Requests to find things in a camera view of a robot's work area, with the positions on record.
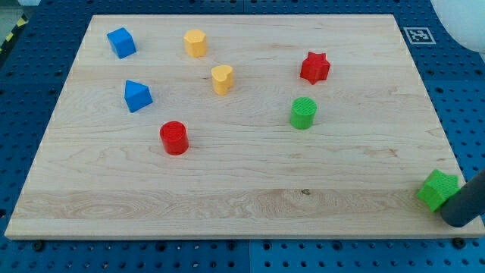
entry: blue cube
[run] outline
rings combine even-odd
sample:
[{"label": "blue cube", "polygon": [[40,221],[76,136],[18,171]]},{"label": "blue cube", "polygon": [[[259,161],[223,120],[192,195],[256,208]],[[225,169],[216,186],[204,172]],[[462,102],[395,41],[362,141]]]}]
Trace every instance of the blue cube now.
[{"label": "blue cube", "polygon": [[125,85],[124,99],[132,113],[153,102],[149,87],[131,80],[127,80]]},{"label": "blue cube", "polygon": [[136,52],[135,42],[128,30],[121,27],[119,30],[108,33],[108,40],[111,44],[111,49],[118,55],[119,58],[125,58]]}]

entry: red block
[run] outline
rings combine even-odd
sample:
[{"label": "red block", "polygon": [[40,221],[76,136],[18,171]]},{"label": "red block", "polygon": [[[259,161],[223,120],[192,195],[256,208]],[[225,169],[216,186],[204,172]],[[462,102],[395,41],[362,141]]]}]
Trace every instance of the red block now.
[{"label": "red block", "polygon": [[165,152],[171,155],[183,154],[189,148],[185,126],[178,121],[170,121],[160,128],[160,138]]},{"label": "red block", "polygon": [[326,80],[330,62],[327,61],[326,53],[309,52],[308,57],[303,61],[300,77],[316,84],[319,80]]}]

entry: wood grain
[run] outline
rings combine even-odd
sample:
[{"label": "wood grain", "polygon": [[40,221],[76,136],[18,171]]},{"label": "wood grain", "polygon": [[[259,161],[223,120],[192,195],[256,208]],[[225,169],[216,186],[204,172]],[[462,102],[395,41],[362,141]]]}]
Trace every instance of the wood grain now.
[{"label": "wood grain", "polygon": [[[118,59],[105,34],[126,27],[138,52]],[[183,34],[208,35],[191,58]],[[299,79],[308,50],[327,81]],[[214,94],[211,68],[235,85]],[[129,113],[125,80],[154,103]],[[318,104],[289,125],[291,102]],[[166,154],[158,130],[186,126]],[[11,239],[479,237],[417,199],[434,169],[463,177],[390,15],[94,16],[6,230]]]}]

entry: toy block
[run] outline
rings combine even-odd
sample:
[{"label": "toy block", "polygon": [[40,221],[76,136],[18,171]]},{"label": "toy block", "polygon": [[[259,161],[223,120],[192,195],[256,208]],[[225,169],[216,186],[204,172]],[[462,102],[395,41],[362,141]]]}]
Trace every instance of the toy block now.
[{"label": "toy block", "polygon": [[313,125],[317,104],[308,97],[297,98],[291,107],[289,122],[296,129],[304,130]]},{"label": "toy block", "polygon": [[435,212],[459,190],[458,176],[447,175],[435,169],[424,181],[424,186],[418,192],[418,198],[422,199],[432,212]]},{"label": "toy block", "polygon": [[135,42],[131,34],[124,27],[108,33],[107,35],[111,49],[118,58],[125,58],[136,52]]},{"label": "toy block", "polygon": [[226,95],[234,85],[233,68],[229,65],[219,65],[212,68],[212,84],[218,95]]},{"label": "toy block", "polygon": [[124,88],[124,99],[130,112],[135,112],[153,102],[149,87],[127,80]]},{"label": "toy block", "polygon": [[319,80],[326,80],[330,62],[327,60],[327,54],[309,52],[308,57],[302,63],[300,77],[308,80],[311,84],[316,84]]},{"label": "toy block", "polygon": [[207,40],[201,30],[189,30],[183,37],[185,51],[194,58],[202,57],[207,52]]},{"label": "toy block", "polygon": [[189,148],[189,139],[185,126],[179,121],[169,121],[160,128],[160,138],[165,152],[181,155]]}]

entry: blue table surface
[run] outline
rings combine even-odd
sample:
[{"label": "blue table surface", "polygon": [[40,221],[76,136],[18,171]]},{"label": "blue table surface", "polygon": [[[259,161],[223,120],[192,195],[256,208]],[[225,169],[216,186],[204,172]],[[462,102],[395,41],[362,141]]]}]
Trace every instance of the blue table surface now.
[{"label": "blue table surface", "polygon": [[[485,64],[449,36],[429,0],[44,0],[0,70],[2,234],[93,14],[394,14],[465,179],[485,166]],[[427,28],[435,44],[411,43],[405,27]],[[0,272],[26,271],[485,272],[485,240],[457,249],[451,239],[36,243],[1,236]]]}]

